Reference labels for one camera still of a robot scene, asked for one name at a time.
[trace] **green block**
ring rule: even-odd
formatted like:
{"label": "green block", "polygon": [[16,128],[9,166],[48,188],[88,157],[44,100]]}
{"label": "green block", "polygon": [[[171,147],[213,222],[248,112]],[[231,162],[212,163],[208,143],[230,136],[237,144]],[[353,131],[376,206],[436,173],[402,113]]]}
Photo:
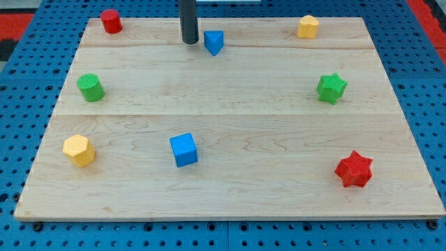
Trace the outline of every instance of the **green block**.
{"label": "green block", "polygon": [[77,87],[81,91],[85,101],[88,102],[98,101],[105,94],[104,89],[100,85],[99,77],[93,73],[82,75],[77,80]]}
{"label": "green block", "polygon": [[326,101],[330,104],[336,104],[338,98],[342,97],[347,87],[347,82],[341,79],[337,73],[321,76],[317,91],[319,101]]}

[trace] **yellow hexagon prism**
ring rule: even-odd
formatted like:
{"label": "yellow hexagon prism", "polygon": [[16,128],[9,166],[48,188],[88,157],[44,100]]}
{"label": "yellow hexagon prism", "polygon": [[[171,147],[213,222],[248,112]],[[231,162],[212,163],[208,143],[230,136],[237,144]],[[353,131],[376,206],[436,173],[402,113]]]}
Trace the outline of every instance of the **yellow hexagon prism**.
{"label": "yellow hexagon prism", "polygon": [[318,33],[318,28],[319,21],[311,15],[306,15],[299,21],[296,36],[299,38],[315,38]]}
{"label": "yellow hexagon prism", "polygon": [[78,167],[85,167],[95,160],[95,149],[90,140],[82,135],[67,138],[62,151],[71,163]]}

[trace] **plastic block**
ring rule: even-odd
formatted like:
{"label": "plastic block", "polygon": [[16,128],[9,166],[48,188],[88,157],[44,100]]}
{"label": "plastic block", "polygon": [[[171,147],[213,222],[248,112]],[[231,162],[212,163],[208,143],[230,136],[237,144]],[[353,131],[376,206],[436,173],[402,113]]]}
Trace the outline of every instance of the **plastic block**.
{"label": "plastic block", "polygon": [[172,137],[170,145],[174,152],[175,162],[177,167],[184,167],[198,161],[197,147],[194,143],[192,134],[186,133]]}
{"label": "plastic block", "polygon": [[63,153],[78,167],[85,167],[95,160],[95,149],[87,137],[75,135],[63,143]]}
{"label": "plastic block", "polygon": [[296,36],[299,38],[315,38],[318,34],[319,20],[311,15],[302,17]]}
{"label": "plastic block", "polygon": [[217,56],[224,46],[224,32],[204,31],[204,46],[213,56]]}
{"label": "plastic block", "polygon": [[105,94],[104,89],[100,84],[99,77],[92,73],[82,75],[77,80],[77,87],[81,91],[85,101],[88,102],[98,101]]}
{"label": "plastic block", "polygon": [[342,97],[347,82],[341,79],[337,73],[330,76],[321,76],[317,91],[319,93],[319,101],[327,101],[330,104],[336,104],[338,98]]}
{"label": "plastic block", "polygon": [[123,29],[123,25],[121,24],[121,20],[119,19],[119,13],[117,10],[104,10],[100,14],[100,19],[102,20],[105,32],[107,33],[115,34],[119,31],[122,31]]}
{"label": "plastic block", "polygon": [[342,178],[345,188],[351,185],[363,188],[372,177],[370,170],[372,161],[371,158],[362,157],[353,150],[350,157],[341,160],[334,172]]}

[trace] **green star-shaped block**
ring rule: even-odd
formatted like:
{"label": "green star-shaped block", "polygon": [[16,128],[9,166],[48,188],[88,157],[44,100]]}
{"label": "green star-shaped block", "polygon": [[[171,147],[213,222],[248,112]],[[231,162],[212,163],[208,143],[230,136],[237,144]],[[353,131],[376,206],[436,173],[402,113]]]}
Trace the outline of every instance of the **green star-shaped block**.
{"label": "green star-shaped block", "polygon": [[319,93],[318,100],[327,101],[334,105],[337,99],[344,94],[346,86],[347,82],[341,79],[337,73],[330,76],[322,75],[317,88]]}

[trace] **green cylinder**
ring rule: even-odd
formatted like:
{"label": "green cylinder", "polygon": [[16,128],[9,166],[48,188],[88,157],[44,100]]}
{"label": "green cylinder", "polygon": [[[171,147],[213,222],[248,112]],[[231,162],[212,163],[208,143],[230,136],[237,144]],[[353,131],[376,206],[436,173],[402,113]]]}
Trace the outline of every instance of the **green cylinder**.
{"label": "green cylinder", "polygon": [[88,73],[77,80],[77,87],[81,91],[85,101],[95,102],[101,99],[105,92],[96,74]]}

